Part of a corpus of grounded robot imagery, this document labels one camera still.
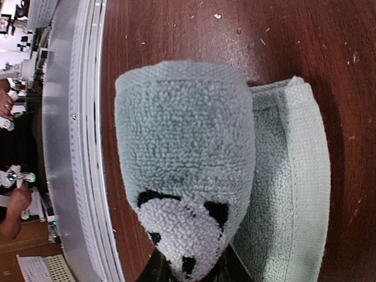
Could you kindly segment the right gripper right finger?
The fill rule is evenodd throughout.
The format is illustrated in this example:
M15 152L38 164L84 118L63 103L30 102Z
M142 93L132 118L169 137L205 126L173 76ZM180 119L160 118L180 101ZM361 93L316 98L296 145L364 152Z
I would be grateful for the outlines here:
M240 259L231 246L228 246L219 258L211 274L211 281L252 282Z

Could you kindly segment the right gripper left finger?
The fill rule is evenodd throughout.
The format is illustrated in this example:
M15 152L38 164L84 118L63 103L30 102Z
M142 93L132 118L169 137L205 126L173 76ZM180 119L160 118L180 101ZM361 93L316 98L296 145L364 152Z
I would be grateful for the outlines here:
M167 260L157 249L154 250L136 282L170 282L171 272Z

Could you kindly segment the green towel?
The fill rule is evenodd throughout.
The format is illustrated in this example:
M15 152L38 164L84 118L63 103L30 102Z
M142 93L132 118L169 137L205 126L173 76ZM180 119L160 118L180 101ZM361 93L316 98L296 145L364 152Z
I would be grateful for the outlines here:
M168 61L115 83L127 200L171 281L211 281L231 246L253 281L317 281L330 157L311 86L248 86L216 63Z

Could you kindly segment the operator hand with controller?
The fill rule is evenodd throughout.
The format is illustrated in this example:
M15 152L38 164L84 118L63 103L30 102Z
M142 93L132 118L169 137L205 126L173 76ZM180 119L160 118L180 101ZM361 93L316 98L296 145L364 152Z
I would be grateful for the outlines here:
M32 201L32 194L29 189L29 184L25 182L20 188L13 191L7 211L7 218L18 218L21 216L22 212L25 211Z

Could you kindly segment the second operator hand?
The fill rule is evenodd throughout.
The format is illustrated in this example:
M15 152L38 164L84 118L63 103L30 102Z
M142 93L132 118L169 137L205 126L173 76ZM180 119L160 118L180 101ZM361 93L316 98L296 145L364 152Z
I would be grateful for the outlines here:
M7 79L1 79L0 81L0 112L1 112L1 117L4 119L8 119L13 121L13 116L11 114L11 110L13 107L13 100L11 97L8 95L11 86L10 83Z

